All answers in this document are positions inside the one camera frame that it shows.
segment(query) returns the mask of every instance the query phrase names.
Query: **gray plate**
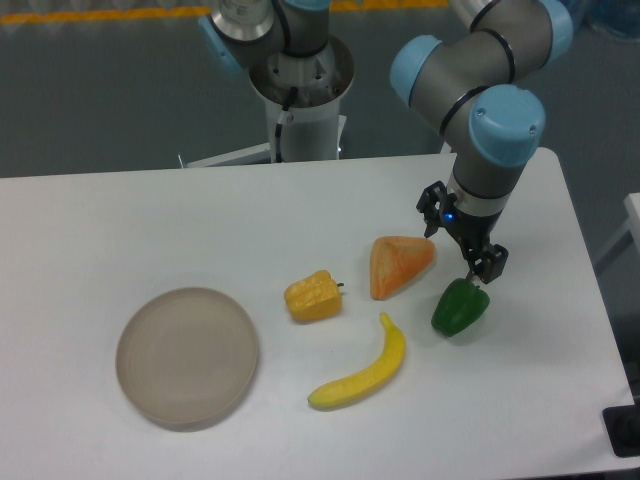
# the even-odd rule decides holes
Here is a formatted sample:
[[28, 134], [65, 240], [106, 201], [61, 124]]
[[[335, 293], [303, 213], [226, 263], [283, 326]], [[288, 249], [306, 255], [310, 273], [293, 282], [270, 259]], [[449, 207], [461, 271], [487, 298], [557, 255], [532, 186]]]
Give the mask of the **gray plate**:
[[118, 381], [157, 424], [200, 430], [242, 400], [258, 359], [249, 315], [232, 298], [205, 288], [161, 295], [142, 307], [120, 338]]

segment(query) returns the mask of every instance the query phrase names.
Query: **white table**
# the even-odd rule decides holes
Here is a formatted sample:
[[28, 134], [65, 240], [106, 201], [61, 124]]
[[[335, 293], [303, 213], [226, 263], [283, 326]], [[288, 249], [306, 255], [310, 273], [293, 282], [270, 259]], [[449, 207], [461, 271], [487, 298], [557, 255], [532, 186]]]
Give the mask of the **white table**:
[[[640, 465], [615, 457], [605, 433], [601, 410], [632, 398], [550, 151], [495, 229], [511, 255], [482, 320], [453, 339], [429, 324], [466, 273], [444, 232], [427, 274], [370, 299], [373, 240], [422, 234], [416, 201], [453, 158], [0, 181], [2, 478], [488, 479]], [[297, 325], [283, 291], [321, 268], [345, 283], [344, 310]], [[140, 306], [194, 285], [246, 308], [260, 359], [231, 416], [183, 434], [129, 405], [114, 356]], [[349, 408], [311, 409], [315, 387], [377, 357], [381, 311], [407, 337], [396, 378]]]

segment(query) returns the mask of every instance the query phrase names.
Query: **orange cheese wedge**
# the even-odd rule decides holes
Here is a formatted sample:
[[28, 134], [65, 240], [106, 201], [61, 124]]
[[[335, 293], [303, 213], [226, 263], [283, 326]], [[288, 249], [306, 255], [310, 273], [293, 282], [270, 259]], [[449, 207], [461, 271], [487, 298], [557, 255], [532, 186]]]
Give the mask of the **orange cheese wedge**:
[[369, 260], [371, 298], [384, 300], [433, 262], [436, 247], [423, 237], [380, 237]]

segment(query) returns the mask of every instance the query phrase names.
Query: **yellow banana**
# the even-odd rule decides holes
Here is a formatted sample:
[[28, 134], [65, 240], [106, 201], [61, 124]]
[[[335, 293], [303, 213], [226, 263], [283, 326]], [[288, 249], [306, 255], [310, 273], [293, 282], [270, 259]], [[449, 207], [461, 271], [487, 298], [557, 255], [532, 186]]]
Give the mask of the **yellow banana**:
[[327, 410], [361, 400], [382, 387], [398, 371], [404, 359], [404, 334], [386, 313], [380, 314], [380, 322], [385, 340], [378, 359], [358, 373], [315, 389], [307, 398], [312, 407]]

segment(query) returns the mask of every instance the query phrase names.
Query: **black cable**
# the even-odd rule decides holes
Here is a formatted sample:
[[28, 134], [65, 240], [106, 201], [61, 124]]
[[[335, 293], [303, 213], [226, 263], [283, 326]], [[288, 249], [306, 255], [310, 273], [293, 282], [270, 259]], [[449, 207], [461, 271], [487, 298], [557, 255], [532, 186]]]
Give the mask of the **black cable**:
[[478, 25], [478, 23], [480, 23], [480, 20], [482, 20], [482, 18], [487, 13], [489, 13], [489, 10], [491, 10], [493, 7], [495, 7], [498, 3], [500, 3], [500, 0], [491, 0], [489, 3], [487, 3], [484, 6], [484, 8], [482, 10], [480, 10], [478, 15], [476, 15], [476, 18], [474, 18], [473, 21], [471, 22], [471, 25], [469, 25], [469, 33], [473, 33], [473, 31], [476, 29], [476, 26]]
[[284, 124], [284, 121], [286, 119], [284, 112], [289, 111], [289, 107], [296, 101], [297, 97], [298, 97], [298, 87], [291, 87], [289, 89], [289, 94], [287, 95], [287, 98], [284, 100], [284, 103], [282, 104], [282, 113], [280, 114], [280, 118], [278, 118], [278, 122], [276, 123], [276, 134], [275, 134], [276, 162], [275, 163], [284, 162], [284, 160], [282, 159], [282, 152], [280, 149], [280, 137], [282, 137], [282, 125]]
[[507, 56], [507, 61], [509, 62], [509, 81], [507, 83], [512, 83], [513, 78], [516, 76], [516, 59], [513, 56], [511, 45], [509, 45], [509, 42], [507, 42], [502, 35], [490, 28], [483, 28], [481, 30], [478, 30], [478, 32], [488, 33], [493, 38], [495, 38], [500, 46], [504, 49], [504, 53]]
[[284, 37], [284, 49], [286, 50], [291, 44], [291, 29], [289, 28], [289, 21], [287, 20], [287, 16], [285, 15], [282, 5], [280, 5], [278, 0], [271, 0], [271, 5], [273, 5], [273, 11], [278, 17], [278, 20], [280, 20], [282, 36]]
[[442, 119], [442, 123], [440, 124], [440, 130], [438, 131], [438, 133], [440, 133], [441, 137], [444, 137], [444, 132], [447, 129], [447, 125], [449, 125], [449, 122], [451, 121], [451, 119], [453, 118], [453, 116], [458, 112], [458, 110], [460, 110], [460, 108], [467, 103], [467, 101], [471, 98], [473, 98], [474, 96], [476, 96], [478, 93], [483, 92], [487, 89], [488, 87], [482, 86], [482, 87], [476, 87], [476, 88], [472, 88], [471, 90], [469, 90], [467, 93], [465, 93], [463, 96], [461, 96], [456, 103], [453, 104], [453, 106], [449, 109], [449, 111], [447, 112], [447, 114], [444, 116], [444, 118]]

